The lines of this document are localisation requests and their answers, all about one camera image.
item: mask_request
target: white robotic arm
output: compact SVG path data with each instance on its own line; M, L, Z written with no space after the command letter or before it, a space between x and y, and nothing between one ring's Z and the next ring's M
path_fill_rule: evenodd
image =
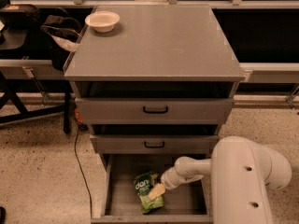
M215 224L272 224L265 186L283 189L292 178L284 156L242 137L226 137L210 160L177 159L161 181L166 189L211 175Z

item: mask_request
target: cord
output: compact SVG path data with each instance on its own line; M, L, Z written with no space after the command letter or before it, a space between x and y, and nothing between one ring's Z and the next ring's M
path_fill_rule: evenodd
M78 131L79 131L79 127L78 127L77 133L76 133L76 139L75 139L75 144L74 144L74 151L75 151L75 156L76 156L77 161L78 161L78 166L80 168L80 171L81 171L83 179L84 179L86 190L88 191L88 195L89 195L89 198L90 198L90 209L91 209L90 211L91 211L91 218L92 218L93 217L93 200L92 200L92 195L91 195L91 191L90 191L90 189L89 189L89 187L87 185L86 177L85 177L85 174L83 172L80 160L78 159L78 153L77 153Z

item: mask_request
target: green package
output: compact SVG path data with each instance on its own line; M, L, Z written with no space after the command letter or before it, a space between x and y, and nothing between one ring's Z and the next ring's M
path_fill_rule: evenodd
M151 210L160 208L164 205L162 196L154 200L150 200L148 194L154 186L154 181L158 177L158 173L150 171L148 173L138 175L134 180L135 189L141 200L141 211L143 214L149 213Z

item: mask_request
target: white bowl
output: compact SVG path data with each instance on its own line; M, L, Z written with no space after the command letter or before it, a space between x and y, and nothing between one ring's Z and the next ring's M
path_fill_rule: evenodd
M98 11L89 15L85 23L100 33L110 32L114 25L119 22L120 16L110 11Z

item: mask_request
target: beige floor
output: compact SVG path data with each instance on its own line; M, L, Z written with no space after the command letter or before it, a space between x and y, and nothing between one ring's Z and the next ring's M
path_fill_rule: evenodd
M13 112L9 105L0 116ZM90 204L74 154L77 134L62 130L63 115L0 125L0 205L11 223L90 223ZM240 135L282 153L292 166L290 185L268 190L275 224L299 223L299 116L287 106L237 105L221 137ZM100 214L104 169L88 132L78 133L78 156Z

